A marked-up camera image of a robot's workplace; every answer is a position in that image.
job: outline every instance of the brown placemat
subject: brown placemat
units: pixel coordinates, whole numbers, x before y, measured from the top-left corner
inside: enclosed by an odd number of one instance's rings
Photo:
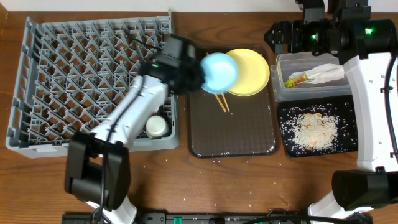
[[[199,48],[198,59],[208,52],[228,52],[246,48],[265,56],[258,45],[220,48]],[[231,112],[221,109],[214,95],[204,91],[191,93],[188,98],[189,148],[200,158],[269,155],[279,147],[275,138],[277,125],[271,81],[253,96],[225,94]]]

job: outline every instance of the white cup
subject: white cup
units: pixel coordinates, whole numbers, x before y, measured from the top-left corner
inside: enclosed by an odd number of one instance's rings
[[[150,138],[163,137],[169,132],[169,126],[161,116],[151,116],[147,121],[147,135]]]

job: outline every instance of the white cloth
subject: white cloth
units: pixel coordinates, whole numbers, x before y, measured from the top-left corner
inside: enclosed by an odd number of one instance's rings
[[[306,74],[308,80],[305,83],[318,84],[325,83],[332,80],[339,80],[344,78],[344,68],[342,65],[324,64],[316,66],[315,68],[304,71],[295,72],[289,76],[289,80],[298,78]]]

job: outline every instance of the plastic bin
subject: plastic bin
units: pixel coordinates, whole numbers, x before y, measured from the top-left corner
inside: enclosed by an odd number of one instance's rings
[[[347,77],[320,84],[300,84],[297,88],[286,88],[284,82],[294,72],[311,70],[326,63],[338,65],[338,59],[330,54],[315,57],[311,52],[280,54],[277,65],[270,67],[275,101],[306,100],[329,96],[351,95]]]
[[[155,49],[127,42],[124,30],[164,47],[169,16],[38,24],[27,18],[7,130],[7,148],[29,158],[66,156],[76,131],[89,133],[126,96],[140,62]],[[145,128],[130,151],[179,144],[177,95],[159,110],[170,135],[149,139]]]

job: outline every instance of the white wall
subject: white wall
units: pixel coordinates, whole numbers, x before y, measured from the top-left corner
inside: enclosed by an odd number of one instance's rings
[[[0,3],[8,11],[299,11],[294,0],[0,0]],[[398,0],[369,0],[369,5],[372,12],[398,12]]]

